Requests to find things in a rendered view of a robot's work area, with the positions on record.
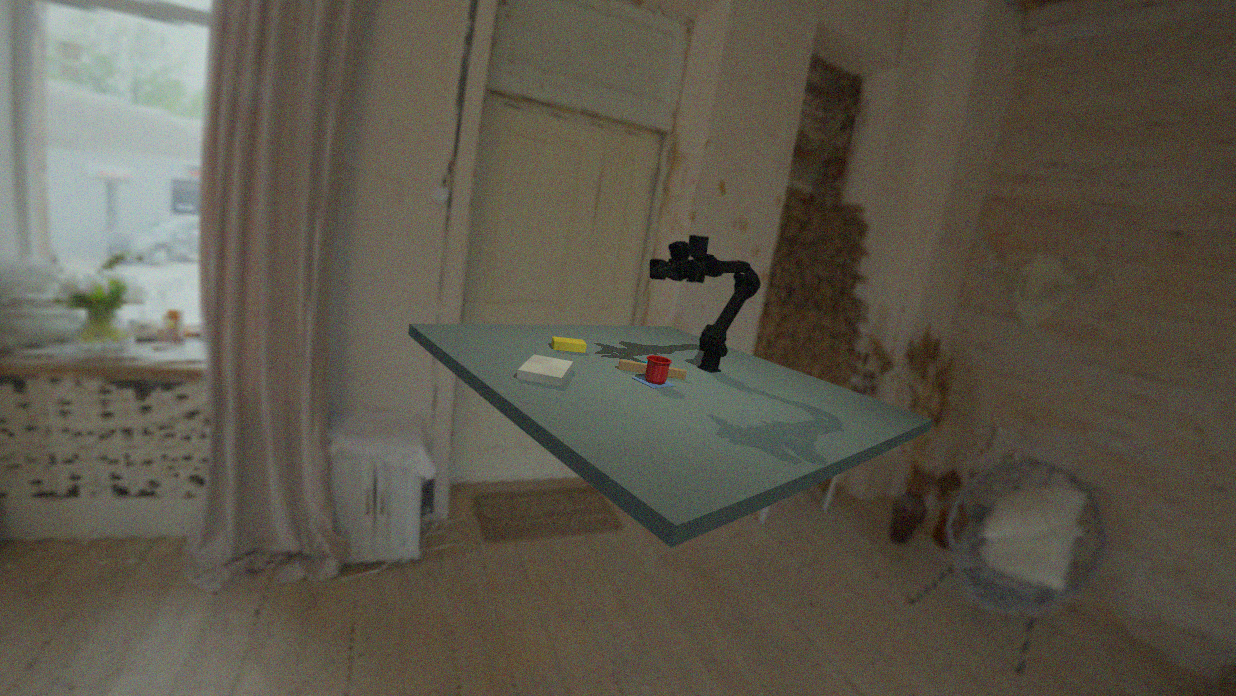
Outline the tan wooden bar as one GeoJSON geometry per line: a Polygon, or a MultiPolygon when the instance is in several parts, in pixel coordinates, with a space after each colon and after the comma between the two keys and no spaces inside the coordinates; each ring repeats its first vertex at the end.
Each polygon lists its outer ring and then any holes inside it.
{"type": "MultiPolygon", "coordinates": [[[[628,361],[628,360],[622,360],[620,359],[618,368],[619,370],[625,370],[625,371],[632,371],[632,372],[638,372],[638,373],[646,375],[646,363],[641,363],[641,362],[634,362],[634,361],[628,361]]],[[[669,367],[669,370],[667,370],[667,377],[669,378],[686,380],[686,375],[687,375],[687,371],[684,370],[684,368],[672,368],[672,367],[669,367]]]]}

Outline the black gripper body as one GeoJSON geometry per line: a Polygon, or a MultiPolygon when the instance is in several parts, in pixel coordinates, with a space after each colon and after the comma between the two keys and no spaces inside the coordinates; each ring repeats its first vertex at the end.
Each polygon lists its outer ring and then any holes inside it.
{"type": "MultiPolygon", "coordinates": [[[[656,267],[659,261],[660,260],[651,260],[650,261],[650,269],[653,269],[654,267],[656,267]]],[[[669,265],[669,262],[666,262],[666,267],[671,267],[674,265],[674,262],[675,261],[672,261],[671,265],[669,265]]],[[[650,277],[651,277],[651,279],[658,279],[658,277],[655,274],[650,273],[650,277]]],[[[690,281],[690,282],[695,282],[695,281],[700,279],[700,263],[698,263],[698,261],[693,261],[693,260],[686,261],[686,265],[684,265],[684,279],[685,278],[688,278],[687,281],[690,281]]]]}

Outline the yellow rectangular block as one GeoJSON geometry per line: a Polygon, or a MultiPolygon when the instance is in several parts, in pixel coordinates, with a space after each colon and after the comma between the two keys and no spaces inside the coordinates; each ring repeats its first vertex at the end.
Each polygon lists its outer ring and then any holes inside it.
{"type": "Polygon", "coordinates": [[[552,350],[570,351],[570,352],[586,352],[586,342],[582,339],[572,337],[554,337],[551,341],[552,350]]]}

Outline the red cup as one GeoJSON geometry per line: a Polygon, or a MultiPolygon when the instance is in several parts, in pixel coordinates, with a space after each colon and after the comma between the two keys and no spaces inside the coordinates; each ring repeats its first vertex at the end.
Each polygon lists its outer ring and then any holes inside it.
{"type": "Polygon", "coordinates": [[[669,365],[672,363],[672,361],[656,355],[646,356],[646,381],[653,384],[664,384],[667,380],[669,365]]]}

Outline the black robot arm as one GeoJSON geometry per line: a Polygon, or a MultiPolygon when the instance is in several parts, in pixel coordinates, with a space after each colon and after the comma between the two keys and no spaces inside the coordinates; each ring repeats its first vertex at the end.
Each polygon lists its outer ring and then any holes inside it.
{"type": "Polygon", "coordinates": [[[721,357],[724,357],[728,352],[726,347],[727,329],[744,305],[744,302],[759,291],[761,281],[747,261],[721,261],[716,260],[714,255],[707,253],[708,241],[709,237],[690,235],[688,242],[675,241],[670,244],[669,248],[672,260],[669,260],[669,263],[682,261],[686,265],[686,261],[691,261],[688,260],[691,255],[693,261],[698,261],[700,263],[700,279],[697,282],[701,283],[705,282],[705,276],[716,278],[724,273],[734,273],[734,295],[728,300],[714,324],[707,324],[700,337],[700,350],[705,351],[705,355],[698,368],[713,373],[721,372],[718,368],[721,357]]]}

